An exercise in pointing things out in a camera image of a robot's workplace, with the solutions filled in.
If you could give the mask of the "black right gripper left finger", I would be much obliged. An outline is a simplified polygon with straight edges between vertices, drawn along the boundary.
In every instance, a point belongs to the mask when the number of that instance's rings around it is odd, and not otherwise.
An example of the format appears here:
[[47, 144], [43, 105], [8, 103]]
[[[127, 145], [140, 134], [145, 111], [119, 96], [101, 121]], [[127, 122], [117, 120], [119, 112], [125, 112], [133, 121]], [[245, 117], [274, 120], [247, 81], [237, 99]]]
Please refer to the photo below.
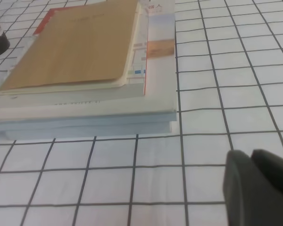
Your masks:
[[240, 150], [226, 157], [223, 194], [230, 226], [283, 226], [283, 204], [261, 204], [250, 198], [251, 156]]

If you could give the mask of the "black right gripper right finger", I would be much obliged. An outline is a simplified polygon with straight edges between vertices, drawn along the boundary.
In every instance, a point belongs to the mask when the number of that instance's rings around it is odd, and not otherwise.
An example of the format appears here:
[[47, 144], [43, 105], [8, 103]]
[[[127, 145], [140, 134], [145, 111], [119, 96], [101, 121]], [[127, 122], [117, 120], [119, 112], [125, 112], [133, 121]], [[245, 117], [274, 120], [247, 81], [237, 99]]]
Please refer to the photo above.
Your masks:
[[253, 151], [250, 198], [261, 204], [283, 204], [283, 158], [262, 149]]

